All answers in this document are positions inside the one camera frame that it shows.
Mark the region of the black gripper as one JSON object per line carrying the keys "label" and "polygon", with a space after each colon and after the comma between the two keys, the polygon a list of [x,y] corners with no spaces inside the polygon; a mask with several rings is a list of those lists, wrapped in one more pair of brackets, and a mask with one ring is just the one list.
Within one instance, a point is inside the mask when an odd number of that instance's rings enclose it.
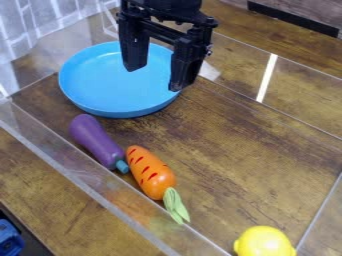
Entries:
{"label": "black gripper", "polygon": [[[202,11],[202,0],[120,0],[118,13],[123,64],[128,72],[147,65],[150,37],[174,44],[168,89],[180,91],[199,74],[211,51],[212,29],[218,21]],[[162,25],[192,25],[187,33]]]}

